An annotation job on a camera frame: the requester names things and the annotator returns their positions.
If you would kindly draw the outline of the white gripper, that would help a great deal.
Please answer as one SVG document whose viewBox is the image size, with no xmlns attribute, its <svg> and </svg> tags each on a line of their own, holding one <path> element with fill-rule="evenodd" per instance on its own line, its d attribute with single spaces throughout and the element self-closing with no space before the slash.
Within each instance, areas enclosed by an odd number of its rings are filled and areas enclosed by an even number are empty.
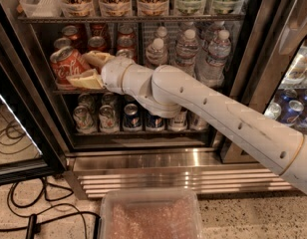
<svg viewBox="0 0 307 239">
<path fill-rule="evenodd" d="M 116 94 L 132 94 L 132 88 L 127 82 L 125 73 L 128 67 L 135 64 L 133 59 L 115 57 L 110 53 L 90 51 L 83 58 L 95 67 L 103 67 L 101 75 L 96 69 L 88 70 L 80 75 L 68 76 L 67 81 L 74 87 L 89 90 L 100 90 L 105 87 Z"/>
</svg>

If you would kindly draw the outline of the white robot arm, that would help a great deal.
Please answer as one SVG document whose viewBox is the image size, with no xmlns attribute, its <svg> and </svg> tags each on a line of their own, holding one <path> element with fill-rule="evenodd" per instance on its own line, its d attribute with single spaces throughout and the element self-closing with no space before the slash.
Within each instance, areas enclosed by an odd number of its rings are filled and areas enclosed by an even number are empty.
<svg viewBox="0 0 307 239">
<path fill-rule="evenodd" d="M 171 119 L 186 108 L 224 134 L 274 174 L 307 194 L 307 134 L 211 89 L 171 65 L 156 69 L 100 54 L 102 70 L 69 76 L 77 88 L 130 95 L 156 116 Z"/>
</svg>

